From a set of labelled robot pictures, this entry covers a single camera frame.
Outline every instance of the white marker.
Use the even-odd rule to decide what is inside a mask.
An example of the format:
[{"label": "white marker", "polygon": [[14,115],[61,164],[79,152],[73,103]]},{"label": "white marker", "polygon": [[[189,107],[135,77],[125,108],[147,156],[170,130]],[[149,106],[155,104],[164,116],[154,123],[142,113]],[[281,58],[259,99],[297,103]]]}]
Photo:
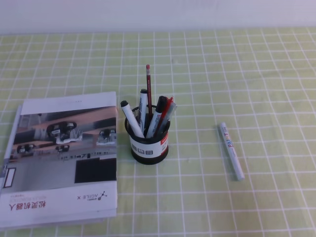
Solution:
[{"label": "white marker", "polygon": [[160,121],[162,111],[165,109],[166,104],[167,104],[167,98],[164,96],[160,96],[158,99],[156,110],[153,115],[153,119],[150,122],[146,138],[151,138],[155,134],[158,123]]},{"label": "white marker", "polygon": [[128,102],[126,100],[123,100],[120,103],[120,106],[121,106],[121,108],[122,108],[122,110],[123,110],[123,112],[128,120],[129,126],[132,128],[135,136],[145,138],[143,133],[142,133],[142,130],[138,126],[136,118],[135,118],[132,110],[130,109],[130,105],[128,104]]},{"label": "white marker", "polygon": [[232,143],[231,138],[229,136],[228,130],[226,128],[226,124],[224,122],[221,123],[221,132],[222,132],[225,144],[226,144],[226,148],[227,148],[229,157],[233,163],[233,167],[234,167],[237,179],[238,179],[238,181],[243,180],[243,179],[245,179],[245,175],[243,174],[243,171],[241,169],[238,157],[236,155],[235,148],[233,146],[233,143]]},{"label": "white marker", "polygon": [[139,107],[138,107],[138,124],[143,134],[145,130],[146,107],[147,107],[146,105],[147,105],[147,90],[142,89],[140,91],[140,100],[139,100]]}]

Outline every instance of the pen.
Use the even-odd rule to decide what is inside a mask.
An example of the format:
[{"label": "pen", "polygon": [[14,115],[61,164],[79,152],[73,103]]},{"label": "pen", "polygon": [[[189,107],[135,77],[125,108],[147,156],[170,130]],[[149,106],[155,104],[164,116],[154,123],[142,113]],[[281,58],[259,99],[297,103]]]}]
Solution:
[{"label": "pen", "polygon": [[237,175],[237,179],[238,179],[238,181],[243,180],[243,179],[245,179],[245,175],[243,174],[243,171],[241,169],[238,157],[236,155],[235,148],[233,146],[233,143],[232,143],[231,138],[229,136],[228,130],[226,128],[226,124],[224,122],[221,123],[220,128],[221,128],[223,139],[225,141],[226,148],[228,150],[229,157],[232,161],[233,168],[234,168],[235,173]]},{"label": "pen", "polygon": [[174,102],[171,102],[165,117],[161,121],[160,127],[156,131],[156,134],[160,134],[163,132],[164,128],[166,127],[167,122],[172,118],[176,109],[177,109],[177,105]]},{"label": "pen", "polygon": [[160,121],[161,113],[164,110],[166,104],[167,104],[167,98],[164,96],[160,96],[158,99],[156,110],[153,115],[153,119],[150,122],[146,138],[151,138],[155,134],[158,123]]},{"label": "pen", "polygon": [[138,107],[138,124],[143,134],[145,130],[146,105],[147,105],[147,90],[141,89],[139,107]]},{"label": "pen", "polygon": [[147,98],[148,98],[148,115],[149,120],[152,119],[153,111],[152,111],[152,86],[150,82],[150,66],[146,65],[146,79],[147,79]]},{"label": "pen", "polygon": [[128,122],[129,122],[129,126],[132,128],[135,136],[145,138],[143,133],[142,133],[142,130],[140,129],[140,127],[136,121],[136,118],[135,118],[132,110],[130,109],[130,105],[128,104],[128,102],[126,100],[123,100],[120,103],[120,106],[121,106]]},{"label": "pen", "polygon": [[157,130],[159,130],[160,125],[161,125],[161,123],[162,123],[162,120],[163,120],[163,118],[166,116],[166,113],[168,112],[169,107],[170,107],[170,104],[171,104],[172,102],[173,102],[173,97],[171,97],[170,99],[167,100],[167,105],[166,105],[166,107],[164,108],[164,110],[162,111],[162,114],[161,114],[161,117],[160,117],[160,121],[159,121],[158,126],[157,126]]}]

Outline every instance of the pencil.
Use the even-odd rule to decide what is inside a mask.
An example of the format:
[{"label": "pencil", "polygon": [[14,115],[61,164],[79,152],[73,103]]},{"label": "pencil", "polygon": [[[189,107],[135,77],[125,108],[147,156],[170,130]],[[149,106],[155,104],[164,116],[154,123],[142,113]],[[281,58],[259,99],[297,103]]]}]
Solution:
[{"label": "pencil", "polygon": [[146,76],[147,76],[147,98],[148,98],[148,114],[149,114],[149,121],[153,117],[152,111],[152,86],[150,82],[150,66],[149,64],[146,65]]}]

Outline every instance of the book cover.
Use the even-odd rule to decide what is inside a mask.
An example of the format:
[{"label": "book cover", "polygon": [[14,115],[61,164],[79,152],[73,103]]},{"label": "book cover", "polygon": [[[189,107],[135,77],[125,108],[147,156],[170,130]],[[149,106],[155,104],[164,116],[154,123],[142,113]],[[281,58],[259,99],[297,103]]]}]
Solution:
[{"label": "book cover", "polygon": [[116,130],[115,92],[26,100],[0,173],[0,229],[116,215]]}]

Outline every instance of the pen holder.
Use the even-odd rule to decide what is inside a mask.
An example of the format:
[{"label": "pen holder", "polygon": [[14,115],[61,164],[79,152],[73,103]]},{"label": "pen holder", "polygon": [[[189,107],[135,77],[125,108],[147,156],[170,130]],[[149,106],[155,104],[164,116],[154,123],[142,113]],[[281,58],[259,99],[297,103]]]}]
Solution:
[{"label": "pen holder", "polygon": [[[132,110],[136,120],[138,118],[138,107]],[[148,117],[148,107],[146,109],[146,118]],[[145,124],[145,135],[149,124]],[[129,134],[129,140],[131,144],[131,152],[135,160],[142,164],[157,164],[166,158],[168,148],[168,130],[170,127],[170,121],[168,121],[166,128],[161,134],[157,134],[152,138],[140,138],[134,135],[133,130],[129,126],[128,120],[125,119],[125,129]]]}]

